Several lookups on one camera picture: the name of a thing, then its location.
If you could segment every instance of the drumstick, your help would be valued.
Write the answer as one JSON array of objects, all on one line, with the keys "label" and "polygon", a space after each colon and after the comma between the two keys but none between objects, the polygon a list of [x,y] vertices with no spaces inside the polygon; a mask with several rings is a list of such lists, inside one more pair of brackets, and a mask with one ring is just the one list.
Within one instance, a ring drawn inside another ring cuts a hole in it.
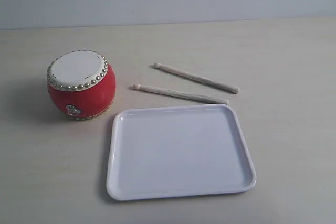
[{"label": "drumstick", "polygon": [[178,69],[175,69],[175,68],[171,68],[169,66],[162,65],[160,63],[154,63],[154,67],[162,69],[162,70],[164,70],[166,72],[169,72],[169,73],[173,73],[177,76],[182,76],[182,77],[185,77],[185,78],[188,78],[188,79],[206,84],[208,86],[212,86],[212,87],[215,87],[215,88],[218,88],[218,89],[222,89],[222,90],[231,92],[233,94],[237,94],[239,92],[238,87],[233,87],[233,86],[230,86],[230,85],[227,85],[227,84],[223,84],[223,83],[220,83],[220,82],[217,82],[217,81],[213,81],[213,80],[210,80],[208,78],[200,77],[200,76],[197,76],[197,75],[192,74],[192,73],[188,73],[188,72],[185,72],[185,71],[182,71],[182,70],[178,70]]},{"label": "drumstick", "polygon": [[228,104],[229,102],[227,100],[217,99],[213,97],[207,97],[206,95],[201,94],[189,94],[181,91],[171,90],[171,89],[163,89],[158,87],[152,87],[152,86],[145,86],[140,84],[134,84],[133,88],[135,90],[142,90],[150,93],[156,93],[156,94],[163,94],[168,95],[170,97],[179,97],[189,100],[194,100],[197,102],[204,102],[204,103],[222,103],[222,104]]}]

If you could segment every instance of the white tray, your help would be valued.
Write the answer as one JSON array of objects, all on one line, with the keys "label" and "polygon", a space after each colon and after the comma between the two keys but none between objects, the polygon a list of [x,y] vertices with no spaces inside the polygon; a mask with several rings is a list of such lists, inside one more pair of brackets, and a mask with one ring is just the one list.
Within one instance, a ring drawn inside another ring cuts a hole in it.
[{"label": "white tray", "polygon": [[107,191],[116,200],[238,193],[255,182],[226,105],[125,110],[114,119]]}]

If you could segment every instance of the drumstick tip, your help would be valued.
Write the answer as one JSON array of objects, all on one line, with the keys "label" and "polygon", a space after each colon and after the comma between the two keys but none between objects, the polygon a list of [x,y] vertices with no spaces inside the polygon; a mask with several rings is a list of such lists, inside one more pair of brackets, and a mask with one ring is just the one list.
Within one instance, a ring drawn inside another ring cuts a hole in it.
[{"label": "drumstick tip", "polygon": [[160,68],[160,66],[161,66],[161,63],[154,63],[155,68]]},{"label": "drumstick tip", "polygon": [[141,85],[140,85],[140,84],[134,84],[134,85],[133,85],[133,88],[134,88],[135,90],[139,90],[139,89],[140,89],[140,87],[141,87]]}]

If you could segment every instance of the toy drum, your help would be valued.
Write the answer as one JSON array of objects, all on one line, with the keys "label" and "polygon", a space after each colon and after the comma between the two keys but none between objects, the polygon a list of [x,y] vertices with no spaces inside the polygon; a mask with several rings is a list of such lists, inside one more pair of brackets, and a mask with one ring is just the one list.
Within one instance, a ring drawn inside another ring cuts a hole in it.
[{"label": "toy drum", "polygon": [[75,51],[57,58],[47,70],[47,80],[54,104],[77,120],[105,111],[116,92],[112,67],[93,51]]}]

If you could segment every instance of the white table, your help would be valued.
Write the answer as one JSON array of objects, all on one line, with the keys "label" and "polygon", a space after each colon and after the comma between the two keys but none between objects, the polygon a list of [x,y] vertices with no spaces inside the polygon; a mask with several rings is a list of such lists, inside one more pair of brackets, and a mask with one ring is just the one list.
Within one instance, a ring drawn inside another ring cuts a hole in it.
[{"label": "white table", "polygon": [[[110,110],[65,120],[46,69],[67,52],[106,55]],[[0,223],[335,223],[336,18],[0,31]],[[237,85],[239,95],[149,67]],[[256,186],[236,195],[117,202],[105,189],[113,116],[198,104],[132,91],[134,83],[227,98]]]}]

